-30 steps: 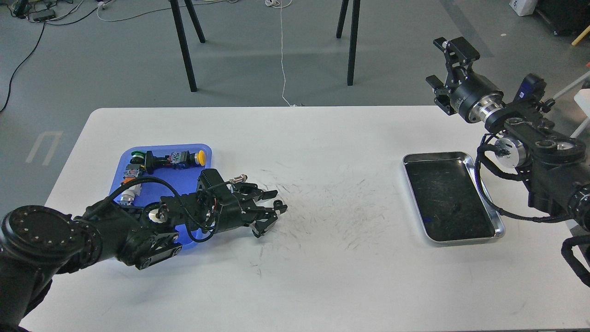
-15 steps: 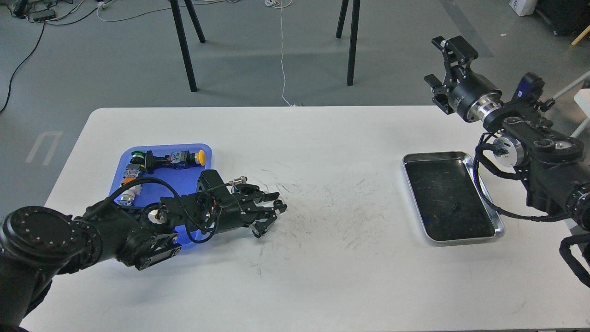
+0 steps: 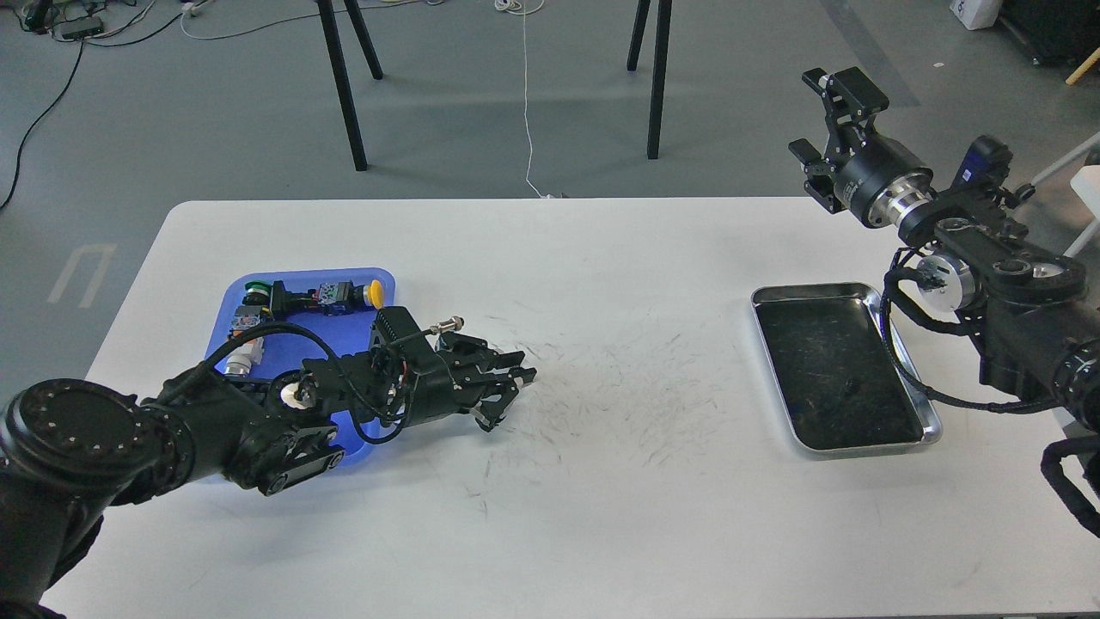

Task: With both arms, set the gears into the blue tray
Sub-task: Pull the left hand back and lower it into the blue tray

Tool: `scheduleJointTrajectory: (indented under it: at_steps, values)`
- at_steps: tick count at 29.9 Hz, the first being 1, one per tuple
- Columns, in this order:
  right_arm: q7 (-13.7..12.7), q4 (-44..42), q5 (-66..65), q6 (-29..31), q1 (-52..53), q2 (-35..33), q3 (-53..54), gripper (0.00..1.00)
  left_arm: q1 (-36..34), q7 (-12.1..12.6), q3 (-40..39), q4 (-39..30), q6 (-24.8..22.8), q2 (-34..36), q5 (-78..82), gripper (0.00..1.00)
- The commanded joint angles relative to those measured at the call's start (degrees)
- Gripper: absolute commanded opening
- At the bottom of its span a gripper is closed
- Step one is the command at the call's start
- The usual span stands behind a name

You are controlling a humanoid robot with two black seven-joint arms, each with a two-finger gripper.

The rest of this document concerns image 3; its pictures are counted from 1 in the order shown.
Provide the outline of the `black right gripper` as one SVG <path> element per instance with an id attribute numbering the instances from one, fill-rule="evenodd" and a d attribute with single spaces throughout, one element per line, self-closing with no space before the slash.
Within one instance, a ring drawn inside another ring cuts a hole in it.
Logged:
<path id="1" fill-rule="evenodd" d="M 818 95 L 828 129 L 824 153 L 809 139 L 789 143 L 806 176 L 804 191 L 813 200 L 829 214 L 848 209 L 870 229 L 900 226 L 913 209 L 932 200 L 930 168 L 899 141 L 875 136 L 875 118 L 888 109 L 890 99 L 864 70 L 812 68 L 802 74 L 802 81 Z M 845 157 L 850 161 L 838 173 L 831 161 Z"/>

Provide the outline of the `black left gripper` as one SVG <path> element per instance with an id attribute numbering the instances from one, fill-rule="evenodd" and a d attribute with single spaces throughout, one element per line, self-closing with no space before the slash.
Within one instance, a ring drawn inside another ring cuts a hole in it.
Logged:
<path id="1" fill-rule="evenodd" d="M 420 425 L 449 414 L 471 414 L 480 430 L 491 432 L 507 418 L 512 401 L 537 369 L 522 367 L 522 350 L 491 347 L 468 334 L 443 334 L 430 345 L 424 336 L 398 342 L 397 352 L 413 372 L 402 407 L 400 427 Z M 520 385 L 512 377 L 522 373 Z"/>

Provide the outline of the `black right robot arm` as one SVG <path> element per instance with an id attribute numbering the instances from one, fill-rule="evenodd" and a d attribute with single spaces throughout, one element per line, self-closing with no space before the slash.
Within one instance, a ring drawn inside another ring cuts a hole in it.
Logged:
<path id="1" fill-rule="evenodd" d="M 1064 408 L 1085 434 L 1045 447 L 1040 469 L 1078 524 L 1097 534 L 1097 508 L 1062 469 L 1065 458 L 1087 457 L 1085 480 L 1097 488 L 1097 309 L 1087 303 L 1084 264 L 1030 243 L 1028 226 L 1013 218 L 1035 189 L 1007 189 L 1012 152 L 993 136 L 975 139 L 950 187 L 936 191 L 928 166 L 875 128 L 890 101 L 860 68 L 812 68 L 802 78 L 828 129 L 825 150 L 805 139 L 789 145 L 805 192 L 831 214 L 849 211 L 869 229 L 895 226 L 902 242 L 880 303 L 890 360 L 897 362 L 890 313 L 899 309 L 930 332 L 968 338 L 980 357 L 979 382 L 1014 401 L 964 401 L 902 371 L 919 393 L 994 413 Z"/>

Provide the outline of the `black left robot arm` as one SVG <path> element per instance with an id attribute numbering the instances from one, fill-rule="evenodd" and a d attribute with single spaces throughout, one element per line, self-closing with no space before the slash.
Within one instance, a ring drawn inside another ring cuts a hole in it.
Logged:
<path id="1" fill-rule="evenodd" d="M 472 414 L 485 432 L 535 379 L 525 353 L 499 352 L 462 333 L 453 317 L 418 328 L 405 307 L 380 309 L 369 349 L 322 358 L 271 380 L 216 365 L 248 342 L 297 334 L 264 322 L 139 400 L 80 379 L 36 383 L 3 408 L 4 618 L 51 618 L 44 592 L 94 545 L 110 506 L 145 502 L 190 480 L 223 475 L 264 496 L 336 468 L 345 458 L 334 416 L 350 414 L 370 445 L 405 428 Z"/>

